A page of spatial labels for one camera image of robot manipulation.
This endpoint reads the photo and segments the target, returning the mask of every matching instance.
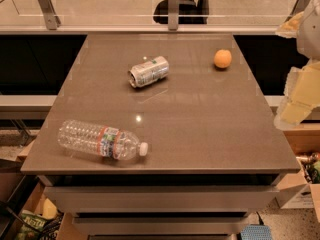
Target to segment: desk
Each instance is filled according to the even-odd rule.
[[[218,49],[232,53],[226,70],[212,65]],[[133,89],[127,71],[159,55],[169,76]],[[66,150],[57,133],[67,119],[132,131],[149,153]],[[90,34],[22,168],[89,235],[238,233],[298,170],[232,35],[176,33]]]

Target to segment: bottle label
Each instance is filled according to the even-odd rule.
[[[119,134],[119,129],[112,127],[103,128],[98,138],[98,153],[104,157],[115,158],[114,146]]]

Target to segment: plastic bottle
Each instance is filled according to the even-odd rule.
[[[148,144],[140,143],[132,132],[76,120],[63,123],[59,129],[58,142],[65,148],[116,160],[145,156],[148,152]]]

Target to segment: can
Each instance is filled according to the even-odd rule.
[[[135,65],[129,70],[129,83],[132,87],[152,84],[169,74],[169,63],[162,57],[156,57],[143,64]]]

